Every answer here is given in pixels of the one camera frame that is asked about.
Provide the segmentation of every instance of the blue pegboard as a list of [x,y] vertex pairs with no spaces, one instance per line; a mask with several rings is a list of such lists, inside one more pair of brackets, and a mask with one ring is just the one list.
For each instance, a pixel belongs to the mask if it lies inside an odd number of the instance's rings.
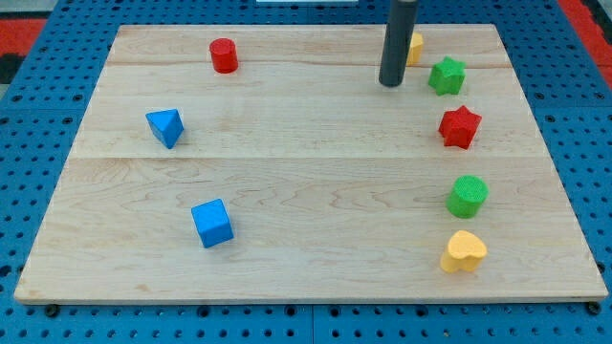
[[[421,23],[493,23],[604,280],[612,270],[612,95],[552,0],[422,0]],[[0,102],[0,343],[609,341],[609,299],[555,305],[26,307],[12,298],[120,24],[383,23],[254,0],[60,0]]]

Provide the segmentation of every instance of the heart-shaped block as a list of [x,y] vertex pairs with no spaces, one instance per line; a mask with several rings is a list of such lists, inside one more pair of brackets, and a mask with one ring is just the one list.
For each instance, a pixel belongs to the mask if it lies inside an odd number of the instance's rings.
[[459,230],[448,240],[447,248],[440,259],[440,268],[446,272],[459,269],[475,271],[487,256],[487,246],[474,234]]

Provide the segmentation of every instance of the wood grain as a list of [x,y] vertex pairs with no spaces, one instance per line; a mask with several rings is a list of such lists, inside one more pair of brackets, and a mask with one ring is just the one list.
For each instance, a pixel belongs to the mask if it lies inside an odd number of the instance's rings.
[[[601,299],[607,290],[493,26],[421,26],[404,84],[376,81],[382,26],[122,27],[15,297],[33,304],[479,303]],[[216,75],[208,43],[236,41]],[[426,86],[445,54],[458,96]],[[462,104],[473,147],[436,129]],[[144,113],[178,107],[173,150]],[[454,180],[491,195],[454,218]],[[191,207],[222,198],[235,239],[204,249]],[[459,229],[489,256],[438,266]]]

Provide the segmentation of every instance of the green block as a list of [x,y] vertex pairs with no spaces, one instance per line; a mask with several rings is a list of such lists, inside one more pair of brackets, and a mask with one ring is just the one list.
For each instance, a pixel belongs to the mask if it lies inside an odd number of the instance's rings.
[[489,196],[483,180],[475,176],[462,176],[456,181],[447,198],[447,209],[458,218],[469,219],[476,215],[480,205]]
[[429,75],[429,86],[436,90],[436,95],[458,95],[466,78],[466,63],[448,56],[433,65]]

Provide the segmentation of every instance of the red star block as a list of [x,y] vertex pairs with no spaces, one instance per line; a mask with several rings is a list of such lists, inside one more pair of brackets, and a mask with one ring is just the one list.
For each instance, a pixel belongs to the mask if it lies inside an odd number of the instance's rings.
[[444,146],[456,145],[468,149],[481,119],[481,116],[468,110],[465,105],[455,111],[444,112],[438,129],[444,138]]

